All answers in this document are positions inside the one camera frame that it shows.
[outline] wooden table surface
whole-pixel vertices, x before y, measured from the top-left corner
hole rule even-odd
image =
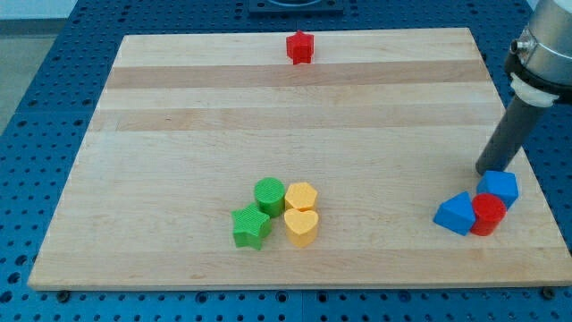
[[[572,282],[522,151],[521,197],[489,237],[435,225],[475,194],[503,107],[468,29],[128,36],[29,285],[38,290],[440,288]],[[231,211],[265,176],[319,191],[300,250],[283,218],[236,249]]]

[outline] blue pegboard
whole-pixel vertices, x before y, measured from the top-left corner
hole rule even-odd
[[[344,0],[344,13],[250,17],[240,0],[79,0],[0,137],[0,321],[572,320],[572,288],[409,291],[55,292],[26,286],[89,119],[126,34],[469,27],[500,97],[524,0]],[[555,106],[526,152],[572,248],[572,109]]]

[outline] yellow hexagon block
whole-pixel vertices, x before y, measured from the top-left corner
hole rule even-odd
[[[315,210],[315,201],[318,191],[308,182],[293,183],[288,187],[284,196],[284,207],[286,209],[297,209],[299,211]]]
[[[318,214],[314,210],[288,209],[284,213],[286,236],[296,247],[306,247],[318,235]]]

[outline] blue cube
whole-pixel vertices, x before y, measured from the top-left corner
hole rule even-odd
[[[487,171],[476,186],[476,193],[491,193],[509,209],[518,198],[517,177],[512,173]]]
[[[466,191],[441,203],[433,218],[436,224],[463,236],[471,230],[475,220],[471,197]]]

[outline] plastic block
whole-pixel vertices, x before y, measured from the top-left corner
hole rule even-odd
[[[518,198],[517,177],[512,173],[487,171],[476,186],[476,193],[491,193],[509,209]]]
[[[473,199],[473,210],[476,221],[471,228],[471,233],[479,236],[488,236],[494,232],[507,213],[502,200],[491,193],[477,195]]]
[[[288,209],[284,213],[286,235],[294,246],[304,248],[318,235],[319,215],[314,210]]]
[[[294,64],[312,63],[314,54],[314,35],[298,30],[293,36],[286,38],[286,54]]]
[[[286,209],[297,209],[299,211],[315,210],[318,191],[308,182],[293,183],[288,187],[284,204]]]
[[[254,198],[263,213],[275,218],[284,211],[284,185],[276,178],[264,178],[254,187]]]
[[[475,213],[468,192],[462,192],[443,202],[433,221],[455,233],[466,235],[475,223]]]
[[[258,210],[252,203],[244,209],[232,211],[234,230],[232,236],[236,247],[249,246],[262,249],[262,240],[272,231],[270,216]]]

